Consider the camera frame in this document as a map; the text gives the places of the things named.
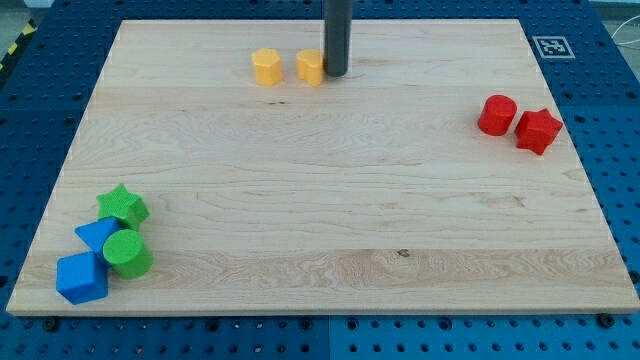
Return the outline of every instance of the blue pegboard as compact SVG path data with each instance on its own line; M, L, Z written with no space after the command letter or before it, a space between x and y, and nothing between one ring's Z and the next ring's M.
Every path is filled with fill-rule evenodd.
M532 48L534 36L564 37L574 59L534 53L623 258L638 278L640 85L586 0L355 0L354 6L355 18L518 18ZM640 357L639 314L600 321L7 315L19 268L122 19L321 16L319 0L56 1L0 92L0 359Z

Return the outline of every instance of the toy block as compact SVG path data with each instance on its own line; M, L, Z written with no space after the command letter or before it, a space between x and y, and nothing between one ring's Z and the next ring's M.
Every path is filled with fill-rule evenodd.
M504 95L490 96L484 104L478 127L485 134L502 136L507 133L518 111L515 101Z
M280 55L274 49L260 49L251 54L256 83L273 86L282 81L282 63Z
M562 129L562 122L551 116L548 109L525 111L516 126L519 149L529 149L542 155Z
M110 193L96 197L100 210L98 220L114 217L123 228L138 230L149 216L149 210L139 195L132 194L120 184Z
M78 226L75 229L76 234L84 241L91 251L96 253L98 259L107 266L111 266L102 255L102 247L107 241L107 238L116 231L122 230L118 219L114 217L108 217L102 220L98 220L91 224Z
M109 293L107 267L91 251L61 258L56 290L73 305L106 297Z
M153 265L153 255L140 233L133 230L120 230L109 236L103 252L113 270L125 279L140 277Z
M320 86L324 80L322 65L322 51L306 49L296 54L298 78L305 80L311 86Z

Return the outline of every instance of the black cylinder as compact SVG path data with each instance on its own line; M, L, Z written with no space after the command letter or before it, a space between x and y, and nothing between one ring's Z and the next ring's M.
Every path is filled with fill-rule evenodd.
M342 76L349 69L352 0L324 1L324 70L329 76Z

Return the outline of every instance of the red block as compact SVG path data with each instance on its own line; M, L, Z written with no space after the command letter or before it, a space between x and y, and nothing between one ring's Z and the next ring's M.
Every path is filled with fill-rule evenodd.
M518 111L515 101L504 95L492 95L484 104L478 127L486 134L502 136L509 130L509 125Z
M542 155L547 146L555 140L560 129L562 122L551 116L549 110L525 111L516 126L517 146Z

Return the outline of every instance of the green cylinder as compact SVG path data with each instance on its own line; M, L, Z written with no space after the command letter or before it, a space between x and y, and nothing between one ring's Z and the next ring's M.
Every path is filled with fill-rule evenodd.
M153 255L140 233L125 229L113 233L104 243L102 253L113 270L125 279L138 278L153 265Z

